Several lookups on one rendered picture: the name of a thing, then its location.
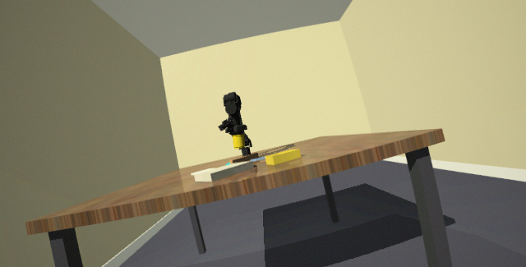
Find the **tan rectangular bar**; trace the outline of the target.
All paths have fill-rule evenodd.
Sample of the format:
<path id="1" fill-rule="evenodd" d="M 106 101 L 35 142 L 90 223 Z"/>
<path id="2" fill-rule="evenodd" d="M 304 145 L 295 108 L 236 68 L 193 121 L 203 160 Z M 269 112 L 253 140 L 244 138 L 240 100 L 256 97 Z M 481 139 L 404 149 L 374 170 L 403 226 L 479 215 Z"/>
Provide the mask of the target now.
<path id="1" fill-rule="evenodd" d="M 259 158 L 258 153 L 254 153 L 254 154 L 250 154 L 250 155 L 238 158 L 238 159 L 230 160 L 229 162 L 230 163 L 243 163 L 243 162 L 246 162 L 252 159 L 256 159 L 256 158 Z"/>

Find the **yellow rectangular block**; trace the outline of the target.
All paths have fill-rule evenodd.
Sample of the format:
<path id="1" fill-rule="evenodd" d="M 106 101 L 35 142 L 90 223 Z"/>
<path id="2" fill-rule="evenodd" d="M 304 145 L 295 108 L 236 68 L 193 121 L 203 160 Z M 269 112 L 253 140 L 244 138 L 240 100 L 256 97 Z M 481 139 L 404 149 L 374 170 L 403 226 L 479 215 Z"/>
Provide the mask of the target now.
<path id="1" fill-rule="evenodd" d="M 265 160 L 266 164 L 268 165 L 276 165 L 288 162 L 290 160 L 299 159 L 301 157 L 302 156 L 300 150 L 287 150 L 281 153 L 266 156 Z"/>

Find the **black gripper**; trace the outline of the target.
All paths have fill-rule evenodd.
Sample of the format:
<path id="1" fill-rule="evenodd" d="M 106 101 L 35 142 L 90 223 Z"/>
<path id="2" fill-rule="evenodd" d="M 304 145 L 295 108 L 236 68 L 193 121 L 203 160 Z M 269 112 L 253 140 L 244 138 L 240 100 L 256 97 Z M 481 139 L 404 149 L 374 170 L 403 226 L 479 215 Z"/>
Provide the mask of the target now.
<path id="1" fill-rule="evenodd" d="M 235 135 L 242 135 L 243 131 L 242 130 L 247 130 L 247 126 L 246 125 L 240 125 L 240 120 L 241 119 L 239 116 L 231 116 L 229 117 L 229 119 L 231 120 L 233 126 L 229 126 L 228 128 L 225 129 L 225 133 L 228 133 L 229 135 L 231 136 L 235 136 Z"/>

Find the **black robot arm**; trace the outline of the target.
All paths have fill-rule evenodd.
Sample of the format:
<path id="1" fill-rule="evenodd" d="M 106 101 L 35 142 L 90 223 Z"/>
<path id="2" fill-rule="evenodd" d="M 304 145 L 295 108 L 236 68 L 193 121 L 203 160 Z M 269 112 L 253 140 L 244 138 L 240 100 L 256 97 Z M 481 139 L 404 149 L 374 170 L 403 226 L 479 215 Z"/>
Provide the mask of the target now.
<path id="1" fill-rule="evenodd" d="M 229 117 L 231 116 L 239 116 L 241 117 L 241 113 L 240 113 L 240 110 L 241 110 L 241 100 L 240 100 L 240 96 L 238 96 L 236 94 L 236 92 L 230 92 L 228 94 L 224 94 L 224 97 L 223 97 L 223 102 L 224 102 L 224 107 L 225 107 L 225 112 L 228 114 Z M 228 128 L 229 126 L 233 126 L 231 120 L 229 119 L 228 117 L 228 120 L 224 120 L 222 121 L 222 124 L 218 126 L 218 128 L 220 129 L 220 131 L 223 131 L 225 128 Z M 250 148 L 249 147 L 252 147 L 252 144 L 251 144 L 251 140 L 248 138 L 247 134 L 243 131 L 243 135 L 244 136 L 244 139 L 245 139 L 245 146 L 248 146 L 248 147 L 245 147 L 245 148 L 241 148 L 239 150 L 242 151 L 242 156 L 247 156 L 247 155 L 250 155 L 251 154 L 251 151 L 250 151 Z"/>

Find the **yellow cup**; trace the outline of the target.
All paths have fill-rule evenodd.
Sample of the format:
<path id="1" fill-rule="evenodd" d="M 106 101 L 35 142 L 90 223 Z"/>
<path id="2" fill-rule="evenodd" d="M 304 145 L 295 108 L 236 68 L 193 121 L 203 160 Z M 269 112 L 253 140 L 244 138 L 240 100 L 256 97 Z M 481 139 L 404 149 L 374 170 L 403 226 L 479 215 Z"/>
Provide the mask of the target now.
<path id="1" fill-rule="evenodd" d="M 245 135 L 235 135 L 235 136 L 232 136 L 232 138 L 233 138 L 233 148 L 234 148 L 234 149 L 245 148 L 245 139 L 244 139 L 244 136 L 245 136 Z"/>

